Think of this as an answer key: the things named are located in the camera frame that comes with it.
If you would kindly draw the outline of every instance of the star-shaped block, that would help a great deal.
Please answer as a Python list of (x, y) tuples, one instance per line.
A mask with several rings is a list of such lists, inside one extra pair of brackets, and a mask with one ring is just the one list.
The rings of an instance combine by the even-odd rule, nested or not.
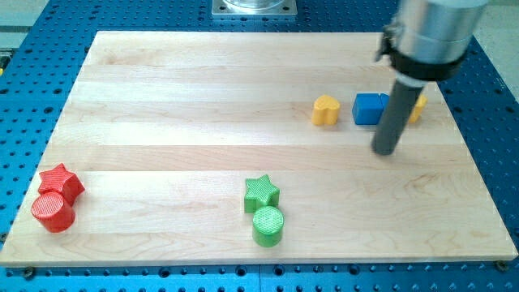
[(43, 195), (53, 191), (61, 194), (65, 201), (74, 205), (75, 199), (84, 191), (83, 184), (78, 177), (66, 170), (64, 164), (56, 166), (53, 170), (40, 172), (41, 185), (38, 192)]
[(276, 207), (279, 203), (279, 188), (270, 183), (268, 175), (261, 178), (247, 178), (245, 194), (245, 213), (254, 213), (264, 206)]

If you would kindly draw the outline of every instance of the wooden board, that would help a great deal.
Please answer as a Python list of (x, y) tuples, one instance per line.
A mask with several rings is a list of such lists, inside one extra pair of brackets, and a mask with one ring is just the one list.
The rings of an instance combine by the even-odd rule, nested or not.
[[(38, 175), (7, 266), (510, 260), (516, 248), (439, 89), (394, 155), (355, 126), (356, 92), (388, 92), (378, 34), (99, 32), (37, 171), (87, 190), (49, 234)], [(310, 122), (321, 94), (339, 123)], [(255, 244), (245, 178), (281, 189), (284, 237)]]

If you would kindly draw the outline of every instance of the blue cube block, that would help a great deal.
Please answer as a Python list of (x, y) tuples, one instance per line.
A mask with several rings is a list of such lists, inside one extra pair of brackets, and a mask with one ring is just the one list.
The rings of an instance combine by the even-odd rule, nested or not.
[(385, 110), (386, 106), (388, 106), (389, 95), (387, 95), (385, 93), (381, 93), (380, 94), (380, 101), (382, 101), (382, 108)]
[(358, 93), (351, 112), (357, 125), (376, 125), (383, 110), (379, 93)]

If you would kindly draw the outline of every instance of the green cylinder block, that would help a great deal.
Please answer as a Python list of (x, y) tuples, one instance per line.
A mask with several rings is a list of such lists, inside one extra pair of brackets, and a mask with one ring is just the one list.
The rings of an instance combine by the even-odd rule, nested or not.
[(285, 218), (272, 206), (259, 208), (252, 218), (252, 238), (261, 247), (273, 247), (281, 241)]

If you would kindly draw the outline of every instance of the metal mount plate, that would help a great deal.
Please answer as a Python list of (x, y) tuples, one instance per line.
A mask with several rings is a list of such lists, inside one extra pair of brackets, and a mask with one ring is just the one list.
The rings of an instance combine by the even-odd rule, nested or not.
[(298, 14), (296, 0), (283, 0), (279, 4), (265, 9), (251, 9), (235, 6), (225, 0), (212, 0), (213, 18), (235, 18), (246, 16), (247, 18), (259, 18), (265, 16), (295, 17)]

